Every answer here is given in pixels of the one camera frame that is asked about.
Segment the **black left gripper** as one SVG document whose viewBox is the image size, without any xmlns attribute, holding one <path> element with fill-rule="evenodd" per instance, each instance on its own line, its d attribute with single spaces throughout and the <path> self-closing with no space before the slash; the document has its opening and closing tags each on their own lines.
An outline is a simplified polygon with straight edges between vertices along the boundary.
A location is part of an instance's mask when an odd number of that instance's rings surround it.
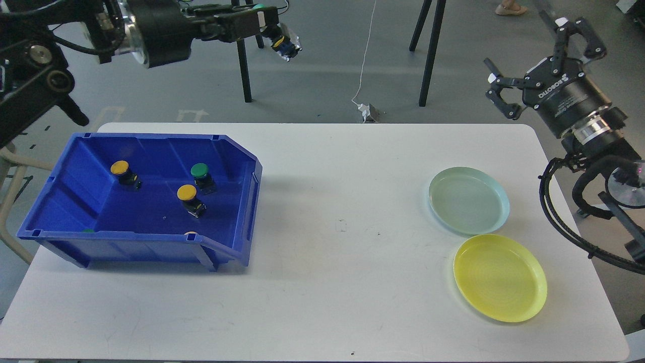
<svg viewBox="0 0 645 363">
<path fill-rule="evenodd" d="M 187 60 L 194 39 L 235 43 L 252 37 L 256 14 L 250 9 L 252 4 L 207 4 L 182 11 L 176 1 L 123 2 L 129 48 L 147 69 Z"/>
</svg>

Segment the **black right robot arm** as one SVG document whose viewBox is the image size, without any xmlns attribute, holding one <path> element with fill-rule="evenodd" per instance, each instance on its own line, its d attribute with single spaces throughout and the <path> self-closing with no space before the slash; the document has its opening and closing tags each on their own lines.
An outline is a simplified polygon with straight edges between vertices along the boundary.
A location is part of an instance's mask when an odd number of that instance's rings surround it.
<svg viewBox="0 0 645 363">
<path fill-rule="evenodd" d="M 643 228 L 627 210 L 643 209 L 643 157 L 623 136 L 627 116 L 590 80 L 584 60 L 606 56 L 607 49 L 585 18 L 570 21 L 540 12 L 555 37 L 553 54 L 530 68 L 522 78 L 509 78 L 490 59 L 490 89 L 486 97 L 508 119 L 533 109 L 551 133 L 561 140 L 564 158 L 553 158 L 539 177 L 539 198 L 550 224 L 568 241 L 613 266 L 643 274 Z M 567 54 L 569 40 L 580 35 L 587 42 L 584 59 Z M 583 217 L 617 219 L 631 234 L 625 248 L 630 258 L 603 250 L 574 232 L 560 218 L 550 195 L 550 184 L 560 168 L 579 172 L 571 191 Z"/>
</svg>

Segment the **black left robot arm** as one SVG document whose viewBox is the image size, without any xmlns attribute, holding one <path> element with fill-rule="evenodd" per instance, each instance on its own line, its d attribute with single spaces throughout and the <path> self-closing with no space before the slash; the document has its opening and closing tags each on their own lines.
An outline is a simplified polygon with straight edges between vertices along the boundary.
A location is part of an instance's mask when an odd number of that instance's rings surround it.
<svg viewBox="0 0 645 363">
<path fill-rule="evenodd" d="M 145 68 L 189 58 L 195 39 L 237 43 L 265 37 L 286 61 L 302 50 L 275 6 L 187 1 L 2 1 L 2 147 L 51 108 L 79 126 L 74 76 L 62 47 L 100 64 L 131 53 Z"/>
</svg>

